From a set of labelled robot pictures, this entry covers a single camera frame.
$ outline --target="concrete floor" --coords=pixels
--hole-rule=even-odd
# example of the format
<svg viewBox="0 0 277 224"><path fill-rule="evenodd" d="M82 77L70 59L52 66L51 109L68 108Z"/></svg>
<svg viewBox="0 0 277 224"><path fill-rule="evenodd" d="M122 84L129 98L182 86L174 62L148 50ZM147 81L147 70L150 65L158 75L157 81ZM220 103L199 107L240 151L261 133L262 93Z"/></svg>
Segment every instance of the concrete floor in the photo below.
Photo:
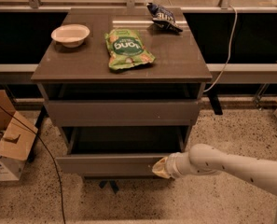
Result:
<svg viewBox="0 0 277 224"><path fill-rule="evenodd" d="M29 119L37 115L22 113ZM50 119L44 119L41 138L53 156L65 154L65 144ZM273 109L260 111L237 104L225 106L224 115L216 116L205 108L188 146L197 143L277 161L277 119ZM117 180L117 194L108 184L100 189L100 180L83 182L78 175L60 175L66 223L269 224L277 206L277 197L224 173L177 180ZM21 180L0 182L2 223L62 223L58 179L40 142L35 144L35 160L26 163Z"/></svg>

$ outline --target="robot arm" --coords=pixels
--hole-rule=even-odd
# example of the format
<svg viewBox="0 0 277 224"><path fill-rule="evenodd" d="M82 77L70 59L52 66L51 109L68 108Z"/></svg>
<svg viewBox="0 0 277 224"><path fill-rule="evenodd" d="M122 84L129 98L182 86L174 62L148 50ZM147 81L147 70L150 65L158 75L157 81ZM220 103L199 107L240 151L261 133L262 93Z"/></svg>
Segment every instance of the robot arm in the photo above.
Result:
<svg viewBox="0 0 277 224"><path fill-rule="evenodd" d="M189 152L174 153L163 158L153 167L154 174L164 178L211 175L217 171L239 177L277 196L277 161L230 155L214 147L198 144Z"/></svg>

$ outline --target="drawer front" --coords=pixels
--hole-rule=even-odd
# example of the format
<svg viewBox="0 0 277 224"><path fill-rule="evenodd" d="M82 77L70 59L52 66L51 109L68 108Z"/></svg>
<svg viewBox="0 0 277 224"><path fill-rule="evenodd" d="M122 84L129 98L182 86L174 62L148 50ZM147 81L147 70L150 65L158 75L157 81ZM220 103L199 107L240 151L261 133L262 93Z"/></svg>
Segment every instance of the drawer front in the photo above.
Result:
<svg viewBox="0 0 277 224"><path fill-rule="evenodd" d="M148 177L153 165L169 154L68 155L57 158L65 173L88 177Z"/></svg>
<svg viewBox="0 0 277 224"><path fill-rule="evenodd" d="M196 101L52 101L45 106L56 126L193 125L200 112Z"/></svg>

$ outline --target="power cord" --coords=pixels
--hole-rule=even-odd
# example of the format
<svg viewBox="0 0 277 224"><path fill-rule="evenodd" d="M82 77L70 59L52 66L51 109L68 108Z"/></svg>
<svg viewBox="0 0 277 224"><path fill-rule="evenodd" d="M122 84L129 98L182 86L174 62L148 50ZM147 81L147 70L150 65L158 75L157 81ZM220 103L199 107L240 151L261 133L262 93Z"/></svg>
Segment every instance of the power cord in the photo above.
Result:
<svg viewBox="0 0 277 224"><path fill-rule="evenodd" d="M43 140L41 139L41 137L38 135L38 133L35 133L31 128L29 128L26 124L24 124L23 122L21 122L20 120L18 120L17 118L15 118L14 116L12 116L10 113L8 113L2 106L0 106L0 109L2 109L6 114L8 114L9 116L11 116L13 119L15 119L16 121L18 121L21 125L23 125L24 127L26 127L29 131L31 131L32 133L35 134L35 137L37 137L41 143L43 144L43 146L45 147L46 151L48 152L48 154L50 155L50 157L52 158L55 170L56 170L56 174L58 177L58 181L60 184L60 192L61 192L61 203L62 203L62 219L63 219L63 223L65 224L65 215L64 215L64 206L63 206L63 193L62 193L62 180L61 180L61 176L60 173L58 171L58 167L56 165L56 161L53 157L53 155L51 154L51 152L49 151L49 149L47 148L46 144L43 142Z"/></svg>
<svg viewBox="0 0 277 224"><path fill-rule="evenodd" d="M233 26L232 26L232 30L231 30L231 35L230 35L230 40L229 40L229 56L228 56L228 59L226 60L220 74L218 75L218 77L216 78L216 80L214 81L214 83L206 90L204 90L203 92L207 92L207 91L210 91L213 86L218 82L218 80L221 78L221 76L223 75L223 72L225 71L225 68L227 67L228 63L229 63L229 60L230 60L230 57L231 57L231 43L232 43L232 37L233 37L233 34L234 34L234 31L235 31L235 26L237 24L237 20L238 20L238 11L236 10L235 7L231 6L232 9L234 10L234 13L235 13L235 16L234 16L234 22L233 22Z"/></svg>

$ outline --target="white bowl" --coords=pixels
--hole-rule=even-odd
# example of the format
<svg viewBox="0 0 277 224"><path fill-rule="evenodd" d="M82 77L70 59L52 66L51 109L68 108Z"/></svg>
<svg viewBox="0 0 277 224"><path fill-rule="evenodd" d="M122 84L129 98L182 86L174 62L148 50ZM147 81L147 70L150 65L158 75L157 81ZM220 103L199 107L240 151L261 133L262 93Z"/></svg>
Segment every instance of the white bowl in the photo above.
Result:
<svg viewBox="0 0 277 224"><path fill-rule="evenodd" d="M67 48L80 46L84 39L90 34L90 29L84 25L70 24L56 28L51 37L53 40L62 43Z"/></svg>

